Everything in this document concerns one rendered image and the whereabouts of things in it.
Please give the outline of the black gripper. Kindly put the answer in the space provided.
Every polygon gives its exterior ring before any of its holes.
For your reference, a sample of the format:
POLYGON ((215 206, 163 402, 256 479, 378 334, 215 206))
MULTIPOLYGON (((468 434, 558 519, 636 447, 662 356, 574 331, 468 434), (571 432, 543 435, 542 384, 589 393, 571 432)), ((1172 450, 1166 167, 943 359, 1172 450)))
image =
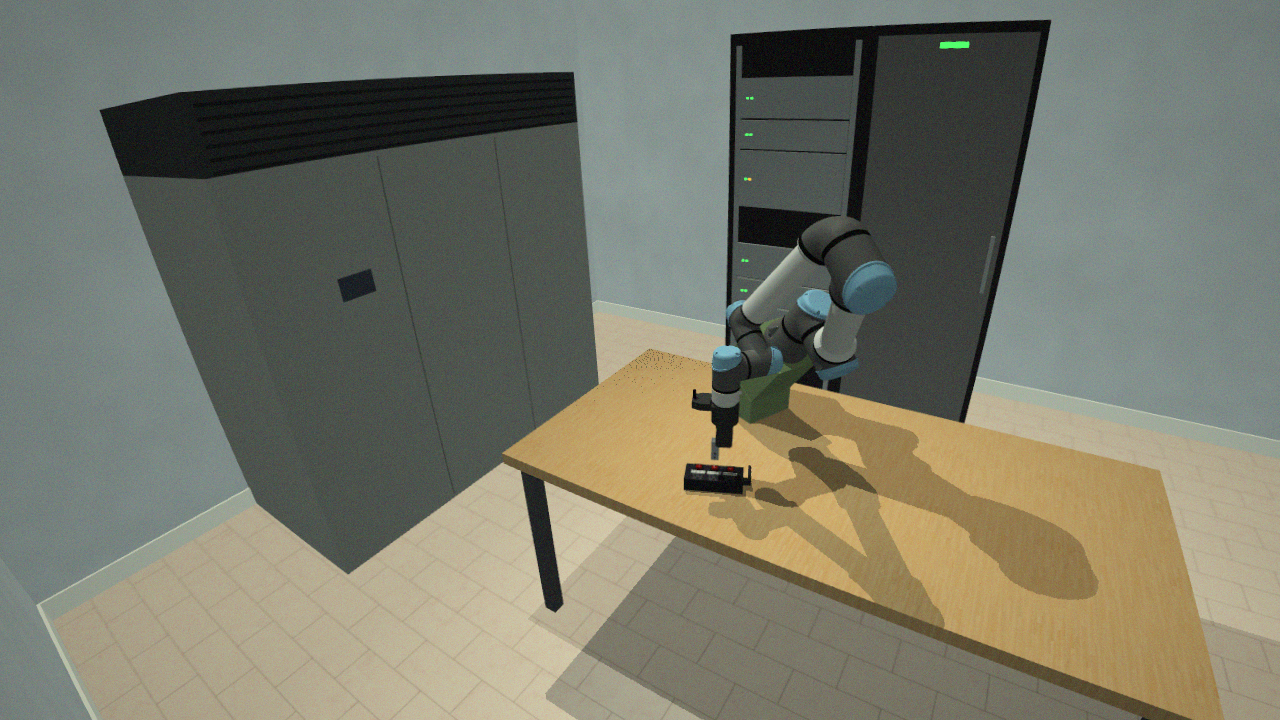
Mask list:
POLYGON ((719 460, 719 448, 732 447, 732 430, 739 424, 739 395, 698 393, 692 389, 692 409, 710 411, 710 421, 716 425, 716 437, 710 439, 710 460, 719 460), (718 448, 719 447, 719 448, 718 448))

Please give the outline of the black power strip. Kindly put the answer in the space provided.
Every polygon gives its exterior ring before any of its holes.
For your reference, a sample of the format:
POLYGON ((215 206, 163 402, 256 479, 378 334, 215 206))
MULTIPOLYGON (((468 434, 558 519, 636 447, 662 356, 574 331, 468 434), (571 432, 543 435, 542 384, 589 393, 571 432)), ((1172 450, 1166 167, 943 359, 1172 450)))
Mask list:
POLYGON ((687 462, 684 489, 742 495, 742 486, 751 486, 751 466, 748 478, 742 474, 744 468, 687 462))

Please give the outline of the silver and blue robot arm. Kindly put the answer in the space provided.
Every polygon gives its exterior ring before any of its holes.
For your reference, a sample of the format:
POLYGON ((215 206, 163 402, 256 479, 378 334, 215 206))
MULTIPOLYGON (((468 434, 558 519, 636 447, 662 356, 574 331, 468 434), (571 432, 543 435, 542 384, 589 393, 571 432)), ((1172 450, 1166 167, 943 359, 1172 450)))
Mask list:
POLYGON ((724 345, 714 350, 712 389, 732 395, 740 380, 778 373, 783 363, 800 363, 806 352, 820 380, 854 372, 859 366, 855 337, 865 314, 883 307, 896 290, 891 266, 861 222, 828 217, 814 223, 746 302, 726 309, 739 348, 724 345), (829 272, 829 293, 806 291, 763 336, 760 325, 819 266, 829 272))

